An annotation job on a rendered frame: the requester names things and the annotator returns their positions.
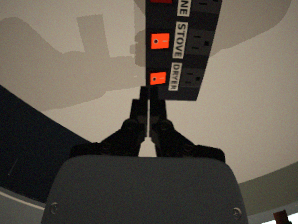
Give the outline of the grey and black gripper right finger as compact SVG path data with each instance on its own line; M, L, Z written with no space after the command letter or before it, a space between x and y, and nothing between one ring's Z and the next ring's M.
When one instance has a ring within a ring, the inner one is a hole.
M158 86L150 88L149 138L155 144L157 157L207 157L225 163L221 149L195 145L174 129L167 119L166 101L159 99L158 103Z

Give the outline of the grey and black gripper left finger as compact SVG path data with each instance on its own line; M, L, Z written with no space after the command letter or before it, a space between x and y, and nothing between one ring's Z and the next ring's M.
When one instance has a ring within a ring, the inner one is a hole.
M69 159L88 154L138 157L141 143L147 137L147 111L148 88L141 86L139 99L132 99L130 116L123 122L121 129L100 143L73 146L70 150Z

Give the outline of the black power strip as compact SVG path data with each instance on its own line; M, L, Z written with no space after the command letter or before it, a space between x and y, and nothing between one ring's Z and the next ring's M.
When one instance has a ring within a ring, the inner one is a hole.
M197 101L222 0L145 0L146 86L160 100Z

